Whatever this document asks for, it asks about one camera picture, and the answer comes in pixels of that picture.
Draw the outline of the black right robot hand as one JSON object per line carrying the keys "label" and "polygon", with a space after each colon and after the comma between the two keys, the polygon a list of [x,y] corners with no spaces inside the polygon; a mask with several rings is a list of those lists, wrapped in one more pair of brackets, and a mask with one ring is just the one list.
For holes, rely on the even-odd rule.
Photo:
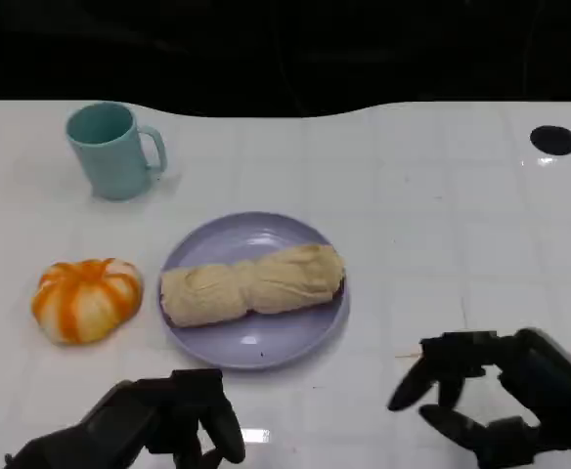
{"label": "black right robot hand", "polygon": [[[509,336],[494,331],[445,332],[421,340],[421,354],[397,386],[388,409],[416,404],[432,387],[434,405],[418,413],[445,438],[471,451],[481,468],[512,468],[533,463],[536,455],[571,451],[571,355],[548,334],[522,328]],[[482,425],[457,412],[465,381],[499,369],[502,387],[539,420],[521,417]]]}

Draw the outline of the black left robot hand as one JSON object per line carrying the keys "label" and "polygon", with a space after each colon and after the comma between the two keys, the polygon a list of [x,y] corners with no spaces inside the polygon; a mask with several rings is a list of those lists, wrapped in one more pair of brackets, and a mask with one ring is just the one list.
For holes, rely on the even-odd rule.
{"label": "black left robot hand", "polygon": [[242,430],[218,369],[124,380],[73,426],[5,455],[7,468],[129,468],[143,449],[177,468],[245,459]]}

